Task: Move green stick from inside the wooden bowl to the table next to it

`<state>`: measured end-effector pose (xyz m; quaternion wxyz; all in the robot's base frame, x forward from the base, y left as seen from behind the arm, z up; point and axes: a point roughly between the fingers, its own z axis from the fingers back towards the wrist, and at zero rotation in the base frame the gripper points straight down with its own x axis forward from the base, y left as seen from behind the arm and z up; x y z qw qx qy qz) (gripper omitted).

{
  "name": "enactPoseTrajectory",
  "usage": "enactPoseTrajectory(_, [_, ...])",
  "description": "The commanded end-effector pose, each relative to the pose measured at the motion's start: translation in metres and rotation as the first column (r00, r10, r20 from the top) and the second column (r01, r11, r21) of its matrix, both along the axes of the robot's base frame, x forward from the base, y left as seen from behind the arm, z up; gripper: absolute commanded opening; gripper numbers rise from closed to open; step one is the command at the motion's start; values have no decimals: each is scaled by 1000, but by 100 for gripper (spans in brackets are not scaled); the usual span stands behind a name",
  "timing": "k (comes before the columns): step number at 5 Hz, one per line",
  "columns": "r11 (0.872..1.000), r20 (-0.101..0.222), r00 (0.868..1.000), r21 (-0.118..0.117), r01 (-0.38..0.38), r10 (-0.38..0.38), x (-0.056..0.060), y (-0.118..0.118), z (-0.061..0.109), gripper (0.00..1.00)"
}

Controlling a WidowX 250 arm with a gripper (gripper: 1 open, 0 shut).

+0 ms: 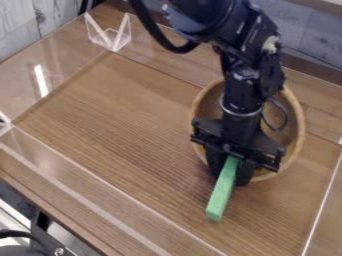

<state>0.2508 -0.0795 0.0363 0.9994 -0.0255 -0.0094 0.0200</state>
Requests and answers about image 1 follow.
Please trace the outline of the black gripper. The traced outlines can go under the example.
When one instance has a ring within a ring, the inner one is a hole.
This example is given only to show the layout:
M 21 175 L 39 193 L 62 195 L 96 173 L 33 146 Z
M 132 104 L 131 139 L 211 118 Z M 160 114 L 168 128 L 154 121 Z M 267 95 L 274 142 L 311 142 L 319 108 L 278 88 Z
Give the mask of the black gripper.
M 262 130 L 263 104 L 243 112 L 226 104 L 219 107 L 219 118 L 191 119 L 191 141 L 202 147 L 215 177 L 229 157 L 239 160 L 235 185 L 246 186 L 257 169 L 279 171 L 286 150 Z

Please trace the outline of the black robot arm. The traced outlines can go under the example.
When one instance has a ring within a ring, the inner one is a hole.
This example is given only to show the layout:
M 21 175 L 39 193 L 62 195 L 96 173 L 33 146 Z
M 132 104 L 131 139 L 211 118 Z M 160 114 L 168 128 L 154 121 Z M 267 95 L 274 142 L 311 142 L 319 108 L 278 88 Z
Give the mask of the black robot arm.
M 191 141 L 204 148 L 214 174 L 226 159 L 239 160 L 237 184 L 251 182 L 255 171 L 277 172 L 285 147 L 262 131 L 267 101 L 283 89 L 278 26 L 250 0 L 168 0 L 163 6 L 175 32 L 186 39 L 172 44 L 154 21 L 143 0 L 128 0 L 142 25 L 160 46 L 175 54 L 191 52 L 200 44 L 219 55 L 225 77 L 219 98 L 222 116 L 191 121 Z

